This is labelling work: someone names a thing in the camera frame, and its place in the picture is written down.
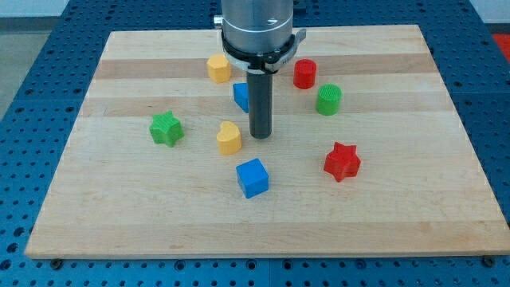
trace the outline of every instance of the metal cylinder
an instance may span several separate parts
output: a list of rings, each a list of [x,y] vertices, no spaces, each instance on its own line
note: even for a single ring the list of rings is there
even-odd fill
[[[248,84],[249,132],[256,139],[271,135],[273,75],[246,73]]]
[[[268,53],[292,34],[293,0],[222,0],[223,35],[245,53]]]

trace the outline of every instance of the wooden tabletop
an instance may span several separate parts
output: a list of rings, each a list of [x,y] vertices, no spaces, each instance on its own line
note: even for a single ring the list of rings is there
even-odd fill
[[[249,135],[233,69],[215,84],[214,30],[114,32],[26,249],[32,258],[395,257],[508,254],[510,230],[417,26],[309,28],[274,77],[273,134]],[[316,86],[292,84],[300,58]],[[315,110],[318,88],[344,91]],[[185,136],[156,145],[151,115]],[[224,120],[243,148],[220,155]],[[333,143],[358,146],[358,176],[323,171]],[[261,159],[269,191],[246,199],[235,167]]]

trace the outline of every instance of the yellow block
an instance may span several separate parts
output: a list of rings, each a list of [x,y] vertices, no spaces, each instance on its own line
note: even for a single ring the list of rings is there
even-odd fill
[[[210,79],[216,83],[230,80],[232,74],[229,60],[226,59],[224,54],[213,55],[207,60],[207,72],[209,72]]]
[[[222,122],[216,140],[222,155],[232,155],[241,149],[241,131],[233,122]]]

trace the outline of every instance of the blue perforated table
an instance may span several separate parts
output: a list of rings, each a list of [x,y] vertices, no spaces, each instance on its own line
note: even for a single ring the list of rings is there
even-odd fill
[[[25,257],[109,33],[210,29],[219,9],[215,0],[69,2],[0,124],[0,286],[510,285],[510,257],[63,261],[60,269]],[[467,0],[308,0],[294,24],[420,25],[510,220],[510,67]]]

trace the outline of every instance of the toy block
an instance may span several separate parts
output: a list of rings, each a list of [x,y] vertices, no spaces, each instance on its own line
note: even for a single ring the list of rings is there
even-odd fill
[[[342,99],[342,90],[334,84],[325,84],[319,88],[316,110],[324,116],[335,115]]]
[[[213,55],[207,60],[207,72],[209,77],[216,83],[223,83],[230,80],[232,70],[229,60],[224,54]]]
[[[152,125],[149,130],[156,144],[166,144],[169,147],[173,147],[175,142],[184,137],[181,122],[174,117],[172,111],[152,115]]]
[[[269,189],[269,175],[259,159],[238,165],[237,182],[247,199]]]
[[[344,146],[336,143],[333,151],[326,156],[324,171],[332,174],[337,182],[346,177],[355,177],[358,174],[361,159],[356,155],[356,146]]]
[[[301,59],[294,65],[294,85],[307,89],[316,83],[317,64],[309,59]]]
[[[216,140],[222,155],[233,155],[241,149],[241,132],[233,122],[222,122]]]
[[[233,84],[233,100],[243,111],[248,112],[248,84]]]

